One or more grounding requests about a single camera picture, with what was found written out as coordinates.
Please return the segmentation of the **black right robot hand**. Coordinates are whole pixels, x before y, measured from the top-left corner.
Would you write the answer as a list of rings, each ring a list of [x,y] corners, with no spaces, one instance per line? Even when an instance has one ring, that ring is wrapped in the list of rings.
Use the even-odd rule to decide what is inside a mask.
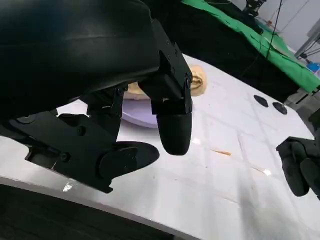
[[[276,147],[291,192],[305,196],[312,190],[320,197],[320,141],[288,137]]]

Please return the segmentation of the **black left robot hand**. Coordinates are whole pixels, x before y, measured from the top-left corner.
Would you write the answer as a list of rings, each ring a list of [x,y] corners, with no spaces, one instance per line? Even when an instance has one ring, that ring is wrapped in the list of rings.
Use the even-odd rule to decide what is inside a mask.
[[[192,73],[178,45],[139,0],[3,0],[0,134],[26,160],[104,193],[160,154],[118,141],[124,93],[150,98],[161,143],[188,152]]]

